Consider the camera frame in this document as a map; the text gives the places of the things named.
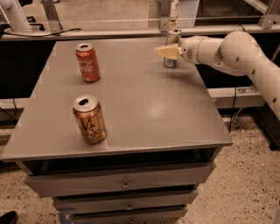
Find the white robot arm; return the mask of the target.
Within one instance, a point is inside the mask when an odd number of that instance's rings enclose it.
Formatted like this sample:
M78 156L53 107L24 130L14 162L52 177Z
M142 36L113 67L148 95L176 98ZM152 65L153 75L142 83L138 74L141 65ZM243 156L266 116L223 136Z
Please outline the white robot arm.
M161 58L182 58L187 63L208 65L224 74L247 75L280 119L280 67L245 31L230 32L225 38L182 38L178 44L157 47L155 53Z

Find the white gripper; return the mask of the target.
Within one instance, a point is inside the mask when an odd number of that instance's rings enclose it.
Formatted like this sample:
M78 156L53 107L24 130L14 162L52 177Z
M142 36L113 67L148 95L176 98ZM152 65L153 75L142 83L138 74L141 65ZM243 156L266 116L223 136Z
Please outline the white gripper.
M198 51L200 43L205 36L193 36L190 38L182 38L180 47L178 44L163 45L154 49L155 54L161 58L177 60L181 55L184 61L192 64L199 64Z

